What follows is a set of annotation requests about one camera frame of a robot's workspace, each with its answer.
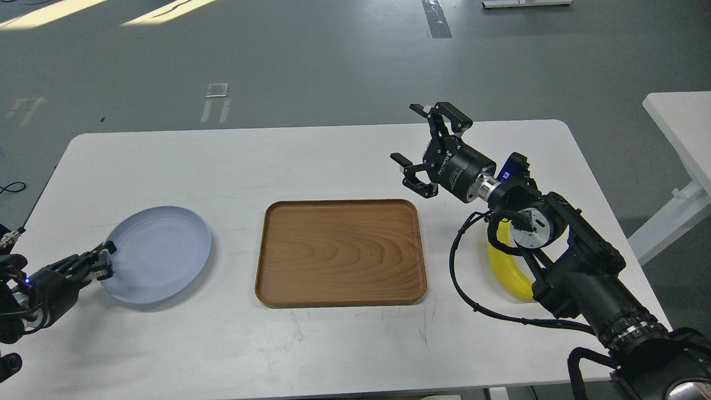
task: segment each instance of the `yellow banana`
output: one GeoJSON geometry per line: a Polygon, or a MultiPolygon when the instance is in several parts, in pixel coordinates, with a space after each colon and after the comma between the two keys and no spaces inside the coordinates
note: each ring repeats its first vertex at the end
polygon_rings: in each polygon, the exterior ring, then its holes
{"type": "MultiPolygon", "coordinates": [[[[508,222],[501,222],[499,224],[496,237],[498,241],[508,246],[508,222]]],[[[498,279],[498,282],[517,298],[523,300],[533,299],[531,281],[518,269],[513,257],[496,250],[488,241],[486,243],[486,250],[488,251],[491,269],[496,279],[498,279]]]]}

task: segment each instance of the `wooden tray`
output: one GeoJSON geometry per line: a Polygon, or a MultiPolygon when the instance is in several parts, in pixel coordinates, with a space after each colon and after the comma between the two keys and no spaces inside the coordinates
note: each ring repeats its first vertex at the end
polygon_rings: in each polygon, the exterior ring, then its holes
{"type": "Polygon", "coordinates": [[[403,305],[425,290],[407,200],[279,201],[264,215],[255,292],[270,307],[403,305]]]}

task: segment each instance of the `concrete floor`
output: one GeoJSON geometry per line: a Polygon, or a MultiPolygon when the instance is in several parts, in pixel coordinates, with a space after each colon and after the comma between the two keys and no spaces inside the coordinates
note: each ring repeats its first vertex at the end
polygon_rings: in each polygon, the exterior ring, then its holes
{"type": "MultiPolygon", "coordinates": [[[[0,23],[56,2],[0,3],[0,23]]],[[[23,127],[20,113],[0,117],[0,184],[28,185],[0,194],[0,223],[23,223],[82,133],[423,122],[407,106],[438,100],[475,120],[567,123],[627,235],[690,181],[641,102],[711,90],[711,2],[484,10],[442,0],[445,39],[430,38],[417,0],[219,0],[168,23],[119,26],[169,2],[104,1],[0,30],[0,115],[17,99],[47,100],[23,127]],[[222,82],[229,118],[201,122],[206,85],[222,82]]],[[[706,335],[710,234],[707,220],[646,266],[674,326],[706,335]]],[[[613,396],[593,388],[593,399],[613,396]]],[[[568,390],[538,393],[563,399],[568,390]]],[[[527,389],[511,396],[532,398],[527,389]]]]}

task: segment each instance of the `white table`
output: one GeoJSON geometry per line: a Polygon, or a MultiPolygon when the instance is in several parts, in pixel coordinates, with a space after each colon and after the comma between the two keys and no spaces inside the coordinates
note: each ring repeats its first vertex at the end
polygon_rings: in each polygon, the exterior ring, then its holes
{"type": "Polygon", "coordinates": [[[630,246],[644,265],[711,214],[711,92],[650,93],[642,104],[691,177],[630,236],[630,246]]]}
{"type": "MultiPolygon", "coordinates": [[[[486,206],[445,191],[423,199],[401,185],[389,154],[416,159],[428,140],[425,124],[77,137],[16,246],[29,273],[92,248],[129,215],[166,204],[206,220],[212,253],[196,281],[159,305],[127,307],[98,283],[83,289],[51,328],[3,347],[20,353],[24,366],[0,397],[245,399],[567,381],[571,349],[604,351],[593,336],[492,320],[455,293],[451,241],[466,216],[486,206]],[[254,281],[271,203],[371,198],[406,198],[418,209],[429,284],[419,304],[273,310],[259,302],[254,281]]],[[[466,140],[500,164],[513,151],[528,155],[539,186],[583,208],[628,260],[622,281],[667,323],[565,124],[477,122],[466,140]]],[[[549,317],[498,286],[483,225],[464,237],[457,260],[463,289],[482,304],[549,317]]],[[[588,379],[608,378],[604,367],[582,368],[588,379]]]]}
{"type": "Polygon", "coordinates": [[[505,7],[527,6],[569,6],[573,0],[483,0],[485,9],[500,9],[505,7]]]}

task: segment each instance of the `light blue plate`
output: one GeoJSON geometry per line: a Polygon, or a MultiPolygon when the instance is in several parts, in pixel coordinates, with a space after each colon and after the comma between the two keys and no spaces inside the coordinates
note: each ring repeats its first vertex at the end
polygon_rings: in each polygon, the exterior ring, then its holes
{"type": "Polygon", "coordinates": [[[108,239],[114,276],[101,284],[115,298],[146,304],[169,298],[200,273],[210,255],[210,230],[194,212],[175,206],[143,210],[108,239]]]}

